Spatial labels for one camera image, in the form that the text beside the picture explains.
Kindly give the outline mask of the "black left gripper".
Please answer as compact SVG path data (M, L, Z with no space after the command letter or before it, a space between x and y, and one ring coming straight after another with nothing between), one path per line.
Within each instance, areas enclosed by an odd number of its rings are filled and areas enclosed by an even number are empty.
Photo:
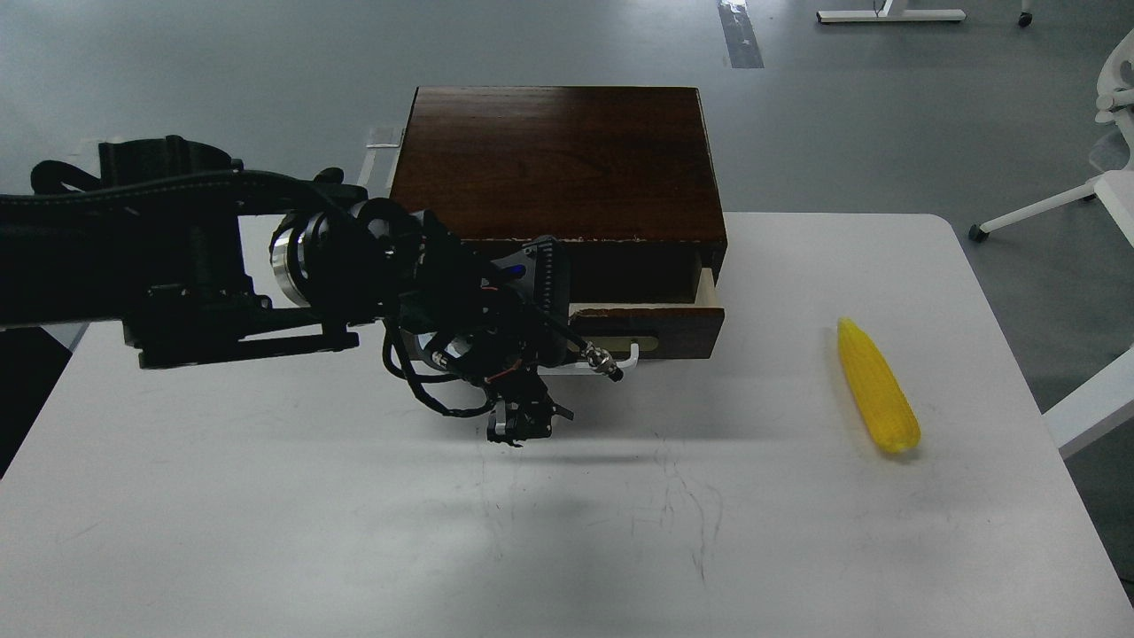
M382 364L438 415L488 416L485 439L549 439L572 409L555 403L543 368L576 366L620 381L619 360L572 330L551 236L503 263L482 257L428 210L381 213Z

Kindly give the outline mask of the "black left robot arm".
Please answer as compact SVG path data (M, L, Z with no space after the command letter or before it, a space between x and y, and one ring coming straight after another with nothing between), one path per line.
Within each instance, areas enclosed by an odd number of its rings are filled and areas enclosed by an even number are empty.
M547 439L572 410L540 371L612 381L624 364L572 330L570 260L540 236L486 260L429 210L346 184L248 170L178 135L102 142L100 175L33 165L5 194L3 327L119 322L145 369L357 347L384 325L386 371L486 439Z

